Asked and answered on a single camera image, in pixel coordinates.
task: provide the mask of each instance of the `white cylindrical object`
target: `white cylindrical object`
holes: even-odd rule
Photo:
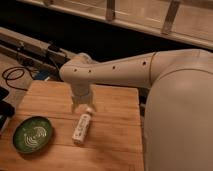
[[[75,144],[83,144],[84,139],[87,134],[87,130],[89,128],[90,120],[91,120],[91,114],[92,110],[88,108],[86,110],[86,113],[82,114],[79,121],[78,125],[75,128],[74,134],[73,134],[73,141]]]

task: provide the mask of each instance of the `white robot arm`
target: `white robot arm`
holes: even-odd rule
[[[150,53],[104,63],[79,54],[62,66],[73,99],[87,103],[91,83],[150,88],[146,109],[146,171],[213,170],[213,54]]]
[[[150,88],[176,58],[196,56],[198,51],[149,53],[103,63],[96,63],[87,54],[81,53],[62,66],[60,76],[72,85],[76,103],[88,103],[91,83]]]

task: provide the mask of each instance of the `black wall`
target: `black wall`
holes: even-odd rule
[[[192,46],[59,13],[3,0],[0,26],[49,42],[73,52],[86,52],[98,61]]]

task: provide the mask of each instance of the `cable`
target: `cable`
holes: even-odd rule
[[[21,74],[16,76],[16,77],[11,78],[11,75],[13,73],[17,72],[17,71],[19,71],[19,72],[21,71]],[[33,75],[32,75],[33,71],[31,71],[27,67],[11,67],[11,68],[8,68],[8,69],[4,70],[4,72],[2,73],[2,78],[5,80],[8,87],[16,89],[16,90],[27,91],[27,89],[25,89],[25,88],[15,87],[15,86],[9,84],[9,81],[14,81],[14,80],[18,80],[18,79],[22,78],[25,74],[25,71],[27,71],[29,73],[30,77],[33,79]]]

